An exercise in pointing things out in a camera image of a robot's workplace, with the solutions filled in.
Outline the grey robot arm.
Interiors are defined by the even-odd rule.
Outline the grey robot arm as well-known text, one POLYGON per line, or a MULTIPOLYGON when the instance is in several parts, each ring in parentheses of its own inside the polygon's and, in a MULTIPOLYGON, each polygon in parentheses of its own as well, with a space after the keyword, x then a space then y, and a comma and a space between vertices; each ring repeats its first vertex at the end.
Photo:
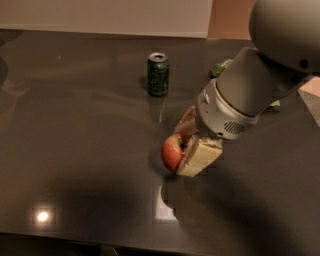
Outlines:
POLYGON ((204 87, 175 128, 189 137, 179 175, 196 176, 225 140, 241 137, 269 105, 320 73, 320 0, 257 0, 249 31, 254 46, 204 87))

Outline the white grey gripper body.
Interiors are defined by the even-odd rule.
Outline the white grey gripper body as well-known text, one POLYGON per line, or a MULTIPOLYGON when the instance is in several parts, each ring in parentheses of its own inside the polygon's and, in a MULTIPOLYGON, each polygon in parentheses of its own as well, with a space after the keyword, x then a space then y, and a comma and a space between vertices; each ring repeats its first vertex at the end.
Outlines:
POLYGON ((247 116, 234 109, 212 79, 200 92, 195 106, 196 125, 201 134, 224 140, 237 140, 255 126, 259 116, 247 116))

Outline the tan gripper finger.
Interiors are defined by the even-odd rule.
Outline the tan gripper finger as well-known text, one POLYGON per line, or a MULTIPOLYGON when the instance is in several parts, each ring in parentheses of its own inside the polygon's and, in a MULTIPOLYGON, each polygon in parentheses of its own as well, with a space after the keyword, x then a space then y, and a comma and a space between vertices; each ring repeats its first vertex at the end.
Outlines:
POLYGON ((196 124, 196 113, 195 107, 191 106, 183 115, 182 119, 178 122, 176 127, 174 128, 174 133, 177 134, 185 134, 192 135, 199 131, 196 124))
POLYGON ((194 177, 212 164, 223 151, 223 140, 210 136, 192 135, 188 141, 185 155, 182 158, 177 174, 194 177))

